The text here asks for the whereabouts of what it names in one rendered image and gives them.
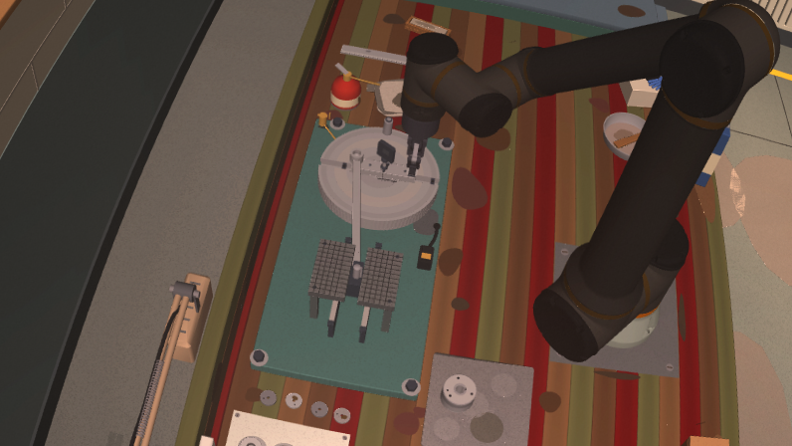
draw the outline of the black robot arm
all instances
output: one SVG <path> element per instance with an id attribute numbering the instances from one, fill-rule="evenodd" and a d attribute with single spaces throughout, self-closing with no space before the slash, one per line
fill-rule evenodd
<path id="1" fill-rule="evenodd" d="M 585 360 L 656 308 L 671 286 L 689 248 L 676 217 L 745 94 L 775 66 L 779 42 L 771 16 L 747 0 L 718 0 L 697 16 L 526 48 L 479 73 L 458 58 L 450 37 L 418 36 L 407 53 L 401 101 L 411 171 L 446 112 L 486 137 L 533 99 L 663 76 L 590 243 L 572 253 L 533 306 L 548 343 L 570 360 Z"/>

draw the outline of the spring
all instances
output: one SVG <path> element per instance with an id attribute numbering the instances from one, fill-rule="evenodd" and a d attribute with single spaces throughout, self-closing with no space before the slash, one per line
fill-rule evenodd
<path id="1" fill-rule="evenodd" d="M 145 428 L 148 424 L 148 416 L 151 414 L 151 406 L 154 405 L 154 394 L 157 391 L 159 384 L 159 377 L 162 374 L 162 366 L 165 364 L 163 360 L 159 360 L 154 365 L 154 370 L 151 372 L 151 379 L 148 381 L 148 390 L 145 394 L 145 403 L 143 404 L 143 413 L 140 416 L 140 425 L 137 426 L 137 436 L 143 437 L 145 435 Z"/>

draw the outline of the bowl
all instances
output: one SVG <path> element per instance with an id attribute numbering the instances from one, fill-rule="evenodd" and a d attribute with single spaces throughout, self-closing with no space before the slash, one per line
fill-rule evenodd
<path id="1" fill-rule="evenodd" d="M 635 142 L 629 143 L 622 148 L 617 148 L 616 140 L 632 136 L 644 128 L 646 121 L 632 113 L 613 113 L 605 118 L 603 135 L 608 148 L 618 157 L 627 160 L 635 148 Z"/>

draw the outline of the grid pad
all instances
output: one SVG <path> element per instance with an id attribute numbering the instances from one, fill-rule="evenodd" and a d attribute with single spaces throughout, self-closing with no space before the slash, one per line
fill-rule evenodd
<path id="1" fill-rule="evenodd" d="M 355 246 L 351 243 L 321 239 L 310 275 L 308 295 L 344 302 L 354 256 Z"/>
<path id="2" fill-rule="evenodd" d="M 393 251 L 369 248 L 360 283 L 357 304 L 375 309 L 393 311 L 402 272 L 404 255 Z"/>

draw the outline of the black cable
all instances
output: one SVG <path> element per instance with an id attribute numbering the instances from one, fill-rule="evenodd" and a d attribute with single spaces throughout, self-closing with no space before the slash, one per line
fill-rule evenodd
<path id="1" fill-rule="evenodd" d="M 176 319 L 176 315 L 179 314 L 179 310 L 176 309 L 173 314 L 170 315 L 170 319 L 168 319 L 168 325 L 165 326 L 165 334 L 162 335 L 162 341 L 159 343 L 159 349 L 157 350 L 157 359 L 154 362 L 154 369 L 151 370 L 151 377 L 154 376 L 154 370 L 157 367 L 157 363 L 159 362 L 159 358 L 162 356 L 162 350 L 165 348 L 165 343 L 168 341 L 168 334 L 170 333 L 170 326 L 173 325 L 173 321 Z M 137 428 L 140 427 L 140 421 L 143 417 L 143 409 L 145 408 L 145 399 L 143 399 L 143 407 L 140 408 L 140 414 L 137 415 L 137 423 L 134 425 L 134 431 L 132 432 L 132 439 L 129 440 L 129 446 L 134 446 L 134 439 L 137 438 Z"/>
<path id="2" fill-rule="evenodd" d="M 429 242 L 429 246 L 432 246 L 432 245 L 435 244 L 435 240 L 437 240 L 437 234 L 438 234 L 439 231 L 440 231 L 440 223 L 435 223 L 435 236 L 432 237 L 432 241 Z"/>

